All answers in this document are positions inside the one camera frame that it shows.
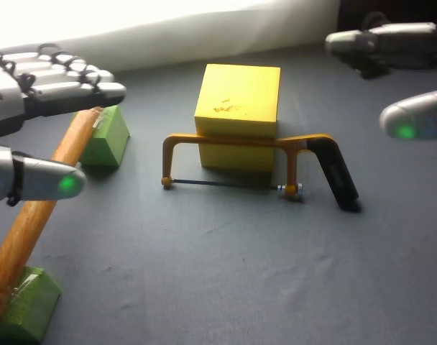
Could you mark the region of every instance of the robotic hand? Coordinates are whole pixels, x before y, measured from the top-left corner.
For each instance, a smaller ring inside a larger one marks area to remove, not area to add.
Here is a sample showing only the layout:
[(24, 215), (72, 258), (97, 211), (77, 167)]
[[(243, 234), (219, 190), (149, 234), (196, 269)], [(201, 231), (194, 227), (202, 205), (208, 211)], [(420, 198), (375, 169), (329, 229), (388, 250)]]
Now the robotic hand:
[[(394, 68), (437, 66), (437, 24), (390, 24), (383, 14), (370, 14), (362, 31), (337, 32), (326, 38), (326, 50), (355, 69), (364, 79)], [(437, 91), (388, 106), (379, 119), (390, 137), (437, 138)]]
[[(45, 51), (54, 48), (48, 55)], [(37, 116), (66, 114), (123, 101), (126, 89), (113, 75), (56, 45), (37, 52), (0, 51), (0, 137), (17, 132)], [(75, 167), (38, 160), (0, 146), (0, 200), (59, 200), (77, 196), (86, 181)]]

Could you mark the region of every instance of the white backdrop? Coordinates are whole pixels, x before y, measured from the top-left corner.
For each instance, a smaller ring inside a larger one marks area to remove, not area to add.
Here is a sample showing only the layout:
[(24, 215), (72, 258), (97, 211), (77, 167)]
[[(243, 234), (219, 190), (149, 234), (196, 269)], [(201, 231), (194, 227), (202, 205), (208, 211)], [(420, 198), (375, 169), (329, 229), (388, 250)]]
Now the white backdrop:
[(56, 42), (117, 71), (322, 42), (335, 31), (339, 0), (71, 0), (55, 6), (37, 0), (14, 7), (0, 5), (0, 48), (27, 51)]

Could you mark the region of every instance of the wooden handle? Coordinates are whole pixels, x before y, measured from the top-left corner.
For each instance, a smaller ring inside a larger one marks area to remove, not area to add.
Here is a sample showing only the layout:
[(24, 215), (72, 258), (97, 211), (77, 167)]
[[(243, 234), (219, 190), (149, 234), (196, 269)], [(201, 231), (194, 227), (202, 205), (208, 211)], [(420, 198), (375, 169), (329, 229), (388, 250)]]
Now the wooden handle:
[[(76, 165), (92, 136), (102, 108), (79, 111), (52, 155), (52, 160)], [(9, 302), (35, 244), (57, 201), (27, 201), (0, 246), (0, 315)]]

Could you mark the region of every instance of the white wall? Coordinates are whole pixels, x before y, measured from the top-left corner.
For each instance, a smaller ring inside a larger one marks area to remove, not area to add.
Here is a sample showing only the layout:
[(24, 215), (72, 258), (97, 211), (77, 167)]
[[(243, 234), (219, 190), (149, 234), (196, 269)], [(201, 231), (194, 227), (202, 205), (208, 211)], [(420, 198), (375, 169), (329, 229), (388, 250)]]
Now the white wall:
[[(118, 71), (322, 42), (326, 35), (335, 31), (339, 0), (255, 1), (259, 3), (237, 11), (183, 14), (178, 18), (145, 22), (101, 34), (67, 39), (57, 37), (50, 41), (100, 68)], [(94, 21), (121, 21), (120, 15), (121, 11), (115, 16), (98, 18), (87, 13), (82, 16), (86, 18), (83, 27), (92, 26)], [(57, 20), (60, 25), (78, 25), (78, 19), (76, 22)], [(35, 40), (32, 33), (26, 33), (25, 37), (30, 40), (28, 43), (44, 42)], [(11, 51), (31, 49), (31, 45), (23, 44)]]

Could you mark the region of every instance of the yellow block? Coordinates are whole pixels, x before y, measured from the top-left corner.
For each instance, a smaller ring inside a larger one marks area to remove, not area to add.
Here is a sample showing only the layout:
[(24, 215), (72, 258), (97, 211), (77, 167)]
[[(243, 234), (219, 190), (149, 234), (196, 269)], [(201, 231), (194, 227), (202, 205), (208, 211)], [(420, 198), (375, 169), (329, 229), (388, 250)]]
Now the yellow block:
[[(275, 138), (280, 68), (207, 65), (195, 112), (196, 131), (213, 137)], [(272, 171), (274, 150), (199, 145), (201, 164)]]

